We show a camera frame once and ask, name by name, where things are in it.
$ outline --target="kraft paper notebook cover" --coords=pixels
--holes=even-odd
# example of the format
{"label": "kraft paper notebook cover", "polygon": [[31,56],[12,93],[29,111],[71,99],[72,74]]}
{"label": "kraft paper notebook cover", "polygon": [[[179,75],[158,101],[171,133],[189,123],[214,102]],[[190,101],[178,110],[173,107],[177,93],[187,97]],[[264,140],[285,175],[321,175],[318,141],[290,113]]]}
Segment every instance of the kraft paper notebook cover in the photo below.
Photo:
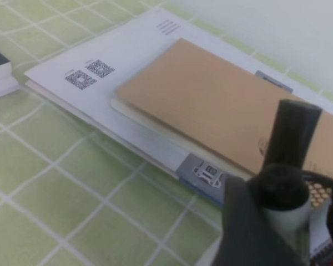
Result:
{"label": "kraft paper notebook cover", "polygon": [[[280,99],[297,99],[179,40],[116,90],[120,100],[225,160],[257,173]],[[323,112],[304,168],[333,177],[333,116]]]}

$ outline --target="spiral binding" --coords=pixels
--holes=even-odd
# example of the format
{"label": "spiral binding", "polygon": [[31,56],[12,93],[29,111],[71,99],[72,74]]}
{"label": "spiral binding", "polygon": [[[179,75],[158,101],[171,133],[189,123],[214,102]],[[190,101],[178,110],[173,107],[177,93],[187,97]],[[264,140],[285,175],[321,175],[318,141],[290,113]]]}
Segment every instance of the spiral binding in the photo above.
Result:
{"label": "spiral binding", "polygon": [[311,266],[329,266],[333,264],[333,242],[327,242],[313,257]]}

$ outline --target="white wall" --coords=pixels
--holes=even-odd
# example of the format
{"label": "white wall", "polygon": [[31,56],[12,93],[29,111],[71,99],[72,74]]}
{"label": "white wall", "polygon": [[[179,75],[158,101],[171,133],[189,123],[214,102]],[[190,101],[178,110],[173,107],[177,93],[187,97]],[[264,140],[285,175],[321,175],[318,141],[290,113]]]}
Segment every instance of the white wall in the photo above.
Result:
{"label": "white wall", "polygon": [[176,0],[333,90],[333,0]]}

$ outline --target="qr code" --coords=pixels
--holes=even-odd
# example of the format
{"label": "qr code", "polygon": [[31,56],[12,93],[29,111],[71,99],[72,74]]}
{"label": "qr code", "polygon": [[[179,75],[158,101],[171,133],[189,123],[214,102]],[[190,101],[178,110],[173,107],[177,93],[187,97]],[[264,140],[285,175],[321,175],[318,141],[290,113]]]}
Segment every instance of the qr code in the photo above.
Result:
{"label": "qr code", "polygon": [[114,68],[111,66],[106,65],[104,62],[101,62],[100,60],[96,60],[86,66],[87,69],[89,69],[92,73],[98,75],[100,78],[106,77],[111,72],[115,71]]}
{"label": "qr code", "polygon": [[85,74],[81,70],[74,72],[73,74],[66,76],[67,81],[72,83],[75,87],[78,87],[80,90],[86,89],[88,86],[97,82],[88,74]]}

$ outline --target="white grout line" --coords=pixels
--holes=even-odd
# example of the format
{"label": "white grout line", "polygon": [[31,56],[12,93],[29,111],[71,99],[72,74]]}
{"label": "white grout line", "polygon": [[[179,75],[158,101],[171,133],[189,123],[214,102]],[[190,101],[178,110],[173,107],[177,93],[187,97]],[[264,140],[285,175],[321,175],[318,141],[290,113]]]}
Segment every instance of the white grout line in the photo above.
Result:
{"label": "white grout line", "polygon": [[114,5],[114,6],[116,6],[116,7],[118,7],[119,9],[123,10],[124,12],[130,14],[132,17],[134,17],[134,18],[136,17],[136,15],[133,14],[130,10],[124,8],[123,6],[121,6],[120,4],[116,3],[115,1],[109,1],[109,3],[112,4],[112,5]]}
{"label": "white grout line", "polygon": [[16,9],[14,9],[13,7],[11,7],[9,4],[3,4],[3,6],[5,6],[6,8],[8,8],[9,10],[11,10],[13,13],[15,13],[16,15],[18,15],[20,18],[24,19],[26,22],[30,23],[32,26],[34,26],[37,29],[39,29],[40,31],[44,32],[47,36],[51,37],[52,39],[54,39],[56,42],[60,43],[64,47],[69,47],[68,44],[66,44],[65,42],[63,42],[62,40],[60,40],[59,38],[57,38],[56,36],[52,35],[49,31],[47,31],[44,28],[42,28],[36,22],[33,22],[30,19],[26,18],[23,14],[21,14]]}
{"label": "white grout line", "polygon": [[[96,144],[99,144],[99,141],[96,141],[94,139],[92,139],[93,142],[95,142]],[[130,169],[134,169],[135,167],[132,166],[131,164],[129,164],[128,162],[126,162],[126,160],[124,160],[123,158],[119,157],[118,155],[112,153],[111,151],[109,151],[108,149],[106,149],[104,146],[101,146],[101,149],[103,149],[105,152],[109,153],[111,156],[115,157],[117,160],[119,160],[120,162],[122,162],[125,166],[129,167]],[[165,189],[163,186],[161,186],[160,184],[158,184],[157,182],[155,182],[152,178],[146,176],[145,174],[143,174],[142,172],[140,173],[140,175],[147,180],[151,185],[153,185],[155,188],[157,188],[158,190],[162,191],[163,193],[165,193],[166,195],[168,195],[169,197],[171,197],[172,199],[174,199],[175,201],[177,201],[179,204],[181,204],[182,206],[185,207],[185,202],[183,202],[182,200],[180,200],[178,197],[174,196],[172,193],[170,193],[167,189]],[[198,217],[200,217],[201,219],[203,219],[206,223],[208,223],[209,225],[211,225],[213,228],[215,228],[218,231],[222,231],[222,228],[216,224],[214,221],[212,221],[210,218],[208,218],[207,216],[205,216],[202,213],[199,213],[193,209],[190,210],[193,214],[197,215]]]}
{"label": "white grout line", "polygon": [[73,24],[75,24],[76,26],[78,26],[79,28],[84,29],[86,32],[90,33],[93,36],[96,36],[96,34],[94,32],[92,32],[91,30],[89,30],[88,28],[86,28],[85,26],[79,24],[78,22],[76,22],[74,19],[69,18],[68,16],[66,16],[65,14],[63,14],[62,12],[60,12],[59,10],[57,10],[56,8],[52,7],[50,4],[48,4],[45,0],[41,0],[40,1],[43,5],[45,5],[46,7],[50,8],[51,10],[55,11],[56,13],[58,13],[59,15],[61,15],[63,18],[65,18],[66,20],[72,22]]}
{"label": "white grout line", "polygon": [[[22,117],[20,117],[18,120],[16,120],[15,122],[9,124],[7,127],[11,128],[16,126],[17,124],[21,123],[22,121],[28,119],[31,115],[33,115],[35,112],[37,112],[39,109],[42,108],[42,106],[44,105],[44,103],[41,103],[40,105],[38,105],[33,111],[29,112],[27,115],[24,115]],[[4,129],[0,129],[0,134],[5,132]]]}
{"label": "white grout line", "polygon": [[150,264],[154,261],[154,259],[158,256],[159,252],[162,250],[163,245],[166,245],[167,241],[171,237],[171,235],[174,233],[176,228],[179,226],[180,222],[184,219],[187,212],[191,209],[192,205],[195,203],[197,199],[197,195],[193,196],[190,200],[190,202],[187,204],[187,206],[184,208],[183,212],[179,215],[179,217],[175,220],[172,227],[168,230],[166,235],[164,236],[163,240],[160,242],[158,247],[155,249],[153,254],[149,257],[149,259],[145,262],[144,266],[150,266]]}
{"label": "white grout line", "polygon": [[146,8],[152,9],[154,7],[151,7],[149,4],[143,2],[143,1],[137,1],[138,3],[140,3],[141,5],[145,6]]}
{"label": "white grout line", "polygon": [[50,261],[50,259],[52,259],[58,253],[61,247],[62,246],[58,244],[37,264],[37,266],[44,266],[47,262]]}
{"label": "white grout line", "polygon": [[56,234],[55,231],[46,226],[43,222],[41,222],[41,220],[39,220],[36,216],[31,214],[28,210],[26,210],[25,208],[23,208],[22,206],[13,201],[9,201],[8,203],[16,210],[25,214],[29,219],[31,219],[31,221],[33,221],[36,225],[38,225],[41,229],[43,229],[49,236],[54,238],[62,247],[69,250],[75,257],[81,260],[86,266],[94,266],[93,263],[91,263],[84,255],[79,253],[72,245],[66,242],[64,238]]}
{"label": "white grout line", "polygon": [[80,259],[83,263],[85,263],[86,266],[94,266],[87,258],[85,258],[83,255],[81,255],[78,251],[75,250],[69,243],[67,243],[62,237],[60,237],[58,234],[56,234],[55,231],[50,229],[48,226],[46,226],[43,222],[41,222],[36,216],[31,214],[28,210],[17,204],[15,201],[13,201],[11,198],[6,196],[2,191],[0,191],[0,196],[4,199],[5,203],[8,203],[11,207],[16,209],[16,211],[23,213],[28,217],[32,222],[34,222],[38,227],[40,227],[43,231],[45,231],[49,236],[51,236],[54,240],[56,240],[62,247],[69,250],[71,253],[73,253],[78,259]]}
{"label": "white grout line", "polygon": [[[133,179],[138,172],[143,168],[145,165],[145,162],[143,162],[135,172],[133,172],[128,178],[126,178],[124,181],[122,181],[114,190],[110,192],[110,194],[101,201],[100,205],[80,224],[78,225],[73,231],[71,231],[64,239],[66,242],[69,242],[70,239],[72,239],[84,226],[86,226],[105,206],[105,201],[111,198],[117,190],[119,190],[123,185],[125,185],[129,180]],[[58,245],[55,247],[50,253],[46,255],[46,257],[37,265],[37,266],[44,266],[47,261],[49,261],[60,249],[60,246]]]}
{"label": "white grout line", "polygon": [[[160,239],[156,237],[154,234],[152,234],[148,229],[146,229],[144,226],[142,226],[140,223],[138,223],[136,220],[132,219],[128,214],[126,214],[124,211],[122,211],[120,208],[112,204],[111,202],[106,203],[107,206],[109,206],[111,209],[113,209],[115,212],[117,212],[119,215],[124,217],[127,221],[129,221],[131,224],[133,224],[135,227],[137,227],[139,230],[141,230],[143,233],[145,233],[150,239],[154,240],[157,244],[160,243]],[[180,261],[183,265],[187,265],[187,263],[173,250],[171,250],[169,247],[162,245],[163,248],[169,252],[175,259]]]}
{"label": "white grout line", "polygon": [[[175,195],[173,195],[172,193],[170,193],[168,190],[166,190],[161,184],[158,184],[157,182],[155,182],[152,178],[147,177],[145,174],[141,173],[141,176],[146,179],[151,185],[153,185],[154,187],[156,187],[157,189],[159,189],[160,191],[162,191],[163,193],[165,193],[166,195],[168,195],[169,197],[171,197],[173,200],[177,201],[180,205],[185,206],[185,202],[183,202],[182,200],[180,200],[178,197],[176,197]],[[193,209],[190,209],[190,212],[192,212],[193,214],[195,214],[196,216],[198,216],[199,218],[203,219],[206,223],[208,223],[210,226],[212,226],[214,229],[216,229],[217,231],[222,231],[222,227],[219,226],[217,223],[215,223],[214,221],[212,221],[210,218],[208,218],[206,215],[204,215],[203,213],[200,213],[198,211],[195,211]]]}
{"label": "white grout line", "polygon": [[258,53],[258,50],[254,50],[254,52],[252,52],[252,53],[250,54],[250,57],[254,57],[257,53]]}
{"label": "white grout line", "polygon": [[116,24],[116,23],[115,23],[114,21],[112,21],[111,19],[109,19],[109,18],[103,16],[102,14],[100,14],[99,12],[97,12],[96,10],[94,10],[93,8],[91,8],[91,7],[96,6],[96,5],[98,5],[98,4],[102,3],[102,2],[105,2],[105,1],[95,2],[95,3],[92,3],[92,4],[90,4],[90,5],[86,5],[85,3],[81,2],[80,0],[77,0],[77,2],[78,2],[79,4],[81,4],[82,6],[84,6],[84,7],[85,7],[87,10],[89,10],[90,12],[94,13],[96,16],[102,18],[103,20],[105,20],[105,21],[107,21],[107,22],[109,22],[109,23],[111,23],[111,24]]}
{"label": "white grout line", "polygon": [[119,185],[117,185],[117,187],[112,190],[104,200],[101,201],[100,205],[77,228],[75,228],[65,237],[66,241],[72,239],[87,223],[89,223],[95,217],[95,215],[99,213],[100,210],[105,206],[106,202],[109,201],[110,198],[112,198],[121,187],[123,187],[126,183],[128,183],[139,174],[145,164],[146,162],[143,162],[128,178],[126,178]]}
{"label": "white grout line", "polygon": [[16,42],[10,35],[6,35],[5,33],[2,34],[3,36],[5,36],[6,38],[8,38],[11,42],[13,42],[18,48],[20,48],[21,50],[25,51],[28,55],[30,55],[32,58],[39,60],[39,58],[37,56],[35,56],[34,54],[32,54],[28,49],[26,49],[24,46],[20,45],[18,42]]}
{"label": "white grout line", "polygon": [[[49,163],[52,163],[52,161],[47,157],[45,156],[44,154],[42,154],[40,151],[38,151],[35,147],[33,147],[32,145],[30,145],[29,143],[25,142],[22,138],[20,138],[19,136],[17,136],[14,132],[12,132],[10,129],[6,128],[4,125],[2,125],[0,123],[0,126],[2,128],[5,129],[5,131],[10,134],[13,138],[15,138],[16,140],[20,141],[21,143],[23,143],[28,149],[30,149],[31,151],[35,152],[38,156],[40,156],[41,158],[43,158],[44,160],[48,161]],[[95,196],[96,198],[100,199],[101,201],[104,200],[104,198],[98,194],[96,191],[92,190],[90,187],[88,187],[85,183],[83,183],[82,181],[78,180],[77,178],[75,178],[74,176],[72,176],[71,174],[69,174],[67,171],[65,171],[64,169],[62,169],[61,167],[59,166],[55,166],[55,168],[62,172],[63,174],[65,174],[68,178],[70,178],[72,181],[74,181],[76,184],[80,185],[82,188],[84,188],[85,190],[89,191],[93,196]],[[12,206],[18,208],[20,206],[17,206],[17,204],[15,204],[14,202],[11,202]],[[125,219],[127,219],[130,223],[132,223],[133,225],[135,225],[137,228],[139,228],[140,230],[142,230],[146,235],[148,235],[151,239],[153,239],[154,241],[156,241],[157,243],[160,242],[160,240],[158,239],[158,237],[156,237],[154,234],[150,233],[146,228],[144,228],[141,224],[139,224],[137,221],[135,221],[134,219],[132,219],[132,217],[128,216],[128,214],[126,214],[125,212],[123,212],[121,209],[119,209],[118,207],[116,207],[114,204],[110,203],[109,200],[106,201],[105,203],[107,206],[109,206],[110,208],[112,208],[114,211],[116,211],[117,213],[119,213],[121,216],[123,216]],[[21,208],[21,211],[25,214],[28,215],[28,217],[32,218],[34,217],[30,212],[28,212],[26,209]],[[34,217],[34,221],[36,223],[40,223],[40,227],[42,227],[43,229],[47,230],[46,229],[46,225],[43,224],[38,218]],[[178,261],[182,262],[183,265],[186,265],[186,262],[184,262],[184,260],[179,256],[177,255],[173,250],[171,250],[169,247],[167,246],[163,246],[163,248],[168,251],[174,258],[176,258]]]}

